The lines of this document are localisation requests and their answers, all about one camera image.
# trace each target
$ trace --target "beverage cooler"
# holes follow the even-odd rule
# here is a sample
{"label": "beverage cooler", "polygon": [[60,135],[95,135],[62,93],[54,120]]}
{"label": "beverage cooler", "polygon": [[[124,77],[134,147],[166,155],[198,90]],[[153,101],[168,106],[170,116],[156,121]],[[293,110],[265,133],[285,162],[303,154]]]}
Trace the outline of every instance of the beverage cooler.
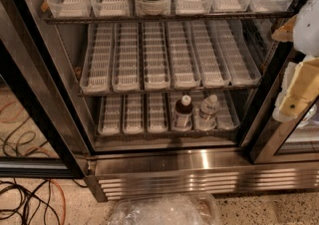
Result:
{"label": "beverage cooler", "polygon": [[152,15],[144,0],[1,0],[0,75],[59,157],[16,151],[0,175],[84,178],[97,201],[318,187],[318,101],[272,116],[305,55],[271,33],[307,0],[163,1]]}

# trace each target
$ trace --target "floor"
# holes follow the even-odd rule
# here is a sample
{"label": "floor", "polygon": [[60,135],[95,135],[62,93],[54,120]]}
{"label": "floor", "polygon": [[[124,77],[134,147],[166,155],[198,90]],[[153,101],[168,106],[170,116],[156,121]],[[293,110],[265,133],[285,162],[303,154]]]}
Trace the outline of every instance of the floor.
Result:
{"label": "floor", "polygon": [[[33,157],[56,155],[8,88],[0,88],[0,140],[2,141],[0,142],[0,155]],[[0,178],[0,225],[24,224],[17,213],[4,219],[11,214],[9,209],[19,206],[21,196],[23,196],[13,182],[13,178]],[[30,192],[42,182],[44,180],[41,179],[16,179],[18,185]],[[36,195],[45,202],[50,198],[50,205],[56,210],[61,221],[64,206],[61,192],[65,196],[66,203],[65,225],[108,224],[107,220],[117,204],[116,202],[98,203],[88,188],[78,186],[73,180],[54,180],[50,182],[50,185],[49,182],[46,182],[36,192]],[[319,224],[319,190],[223,194],[214,197],[223,225]],[[25,224],[59,224],[54,212],[51,209],[46,210],[45,204],[40,204],[39,210],[33,216],[38,204],[39,200],[32,198],[29,205],[25,204],[17,208],[21,214],[29,210],[29,222]]]}

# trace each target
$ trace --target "speckled floor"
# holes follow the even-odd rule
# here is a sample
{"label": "speckled floor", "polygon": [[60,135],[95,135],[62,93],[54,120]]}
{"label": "speckled floor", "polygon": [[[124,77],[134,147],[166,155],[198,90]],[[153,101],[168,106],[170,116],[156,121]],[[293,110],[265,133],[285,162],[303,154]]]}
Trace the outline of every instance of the speckled floor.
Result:
{"label": "speckled floor", "polygon": [[[29,190],[34,189],[42,180],[17,179],[17,182]],[[112,214],[117,202],[98,203],[86,188],[80,188],[72,180],[57,180],[62,186],[67,203],[66,225],[103,225]],[[62,213],[61,196],[52,186],[51,205],[59,215]],[[48,188],[39,191],[39,196],[48,198]],[[296,190],[259,194],[222,194],[215,195],[223,225],[318,225],[319,224],[319,191]],[[10,208],[19,202],[17,192],[1,196],[0,209]],[[36,207],[34,200],[32,210]],[[33,218],[31,224],[44,224],[44,206]],[[53,214],[48,214],[48,225],[57,224]],[[14,215],[9,220],[0,220],[0,224],[18,225],[21,219]]]}

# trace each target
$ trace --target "plastic bag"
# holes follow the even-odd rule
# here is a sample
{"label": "plastic bag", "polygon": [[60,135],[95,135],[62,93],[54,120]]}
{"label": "plastic bag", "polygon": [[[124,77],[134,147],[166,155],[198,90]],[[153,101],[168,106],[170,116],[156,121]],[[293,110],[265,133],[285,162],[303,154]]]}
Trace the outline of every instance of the plastic bag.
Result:
{"label": "plastic bag", "polygon": [[119,202],[108,225],[220,225],[209,194],[167,195]]}

